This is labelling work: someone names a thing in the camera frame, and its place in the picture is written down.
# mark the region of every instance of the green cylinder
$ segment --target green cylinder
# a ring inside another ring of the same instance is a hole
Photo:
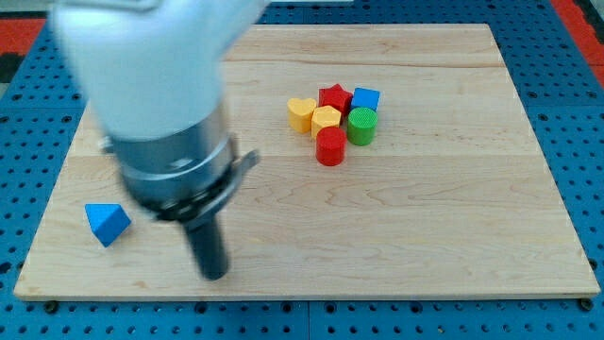
[[[378,114],[369,108],[356,108],[348,114],[348,141],[353,145],[369,145],[376,136]]]

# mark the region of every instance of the blue triangular prism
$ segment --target blue triangular prism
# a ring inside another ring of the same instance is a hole
[[[99,228],[109,220],[109,218],[118,210],[122,209],[119,204],[87,204],[84,206],[88,223],[91,225],[93,233],[97,233]]]

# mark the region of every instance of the blue pegboard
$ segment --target blue pegboard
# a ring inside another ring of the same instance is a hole
[[[352,7],[270,7],[260,23],[489,24],[602,282],[604,94],[548,2],[357,0]],[[85,102],[45,28],[0,100],[2,339],[602,338],[602,296],[544,301],[79,302],[58,306],[19,301],[12,288]]]

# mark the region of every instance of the red surface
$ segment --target red surface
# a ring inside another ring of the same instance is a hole
[[[42,30],[46,19],[1,19],[0,55],[26,55]]]
[[[324,127],[317,134],[317,161],[326,166],[340,164],[344,160],[346,134],[339,127]]]
[[[583,11],[573,0],[551,0],[551,4],[592,67],[600,85],[604,86],[604,45],[597,40],[594,28],[585,21]]]
[[[328,89],[319,89],[319,108],[329,105],[341,112],[343,118],[350,112],[351,101],[352,93],[344,90],[340,84]]]

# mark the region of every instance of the red star block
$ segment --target red star block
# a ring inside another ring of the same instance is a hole
[[[342,113],[342,117],[346,117],[350,112],[350,102],[352,101],[352,93],[346,91],[335,84],[328,89],[319,89],[319,107],[331,106]]]

